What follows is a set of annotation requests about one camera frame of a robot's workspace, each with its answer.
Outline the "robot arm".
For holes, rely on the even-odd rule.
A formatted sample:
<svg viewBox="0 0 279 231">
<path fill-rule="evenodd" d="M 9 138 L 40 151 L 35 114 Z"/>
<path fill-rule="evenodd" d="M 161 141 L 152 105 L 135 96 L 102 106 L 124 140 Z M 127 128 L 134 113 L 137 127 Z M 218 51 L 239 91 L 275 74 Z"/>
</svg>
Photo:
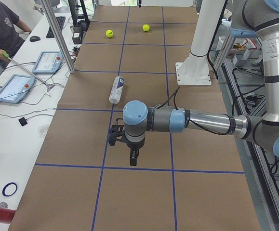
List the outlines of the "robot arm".
<svg viewBox="0 0 279 231">
<path fill-rule="evenodd" d="M 259 74 L 265 89 L 263 116 L 226 115 L 196 110 L 154 106 L 130 101 L 123 108 L 122 141 L 130 148 L 130 165 L 137 164 L 146 132 L 178 133 L 186 128 L 216 135 L 233 135 L 254 143 L 279 158 L 279 0 L 236 0 L 233 3 L 231 33 L 235 37 L 261 39 Z"/>
</svg>

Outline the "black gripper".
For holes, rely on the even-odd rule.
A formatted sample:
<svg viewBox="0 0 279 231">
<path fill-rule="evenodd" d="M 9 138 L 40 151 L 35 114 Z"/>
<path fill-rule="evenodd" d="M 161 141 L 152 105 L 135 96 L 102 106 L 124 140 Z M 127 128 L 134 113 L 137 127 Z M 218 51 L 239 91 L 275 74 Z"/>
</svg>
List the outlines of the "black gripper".
<svg viewBox="0 0 279 231">
<path fill-rule="evenodd" d="M 129 158 L 130 166 L 137 166 L 139 150 L 144 146 L 145 140 L 143 139 L 139 142 L 127 141 L 126 143 L 127 146 L 130 148 L 130 158 Z"/>
</svg>

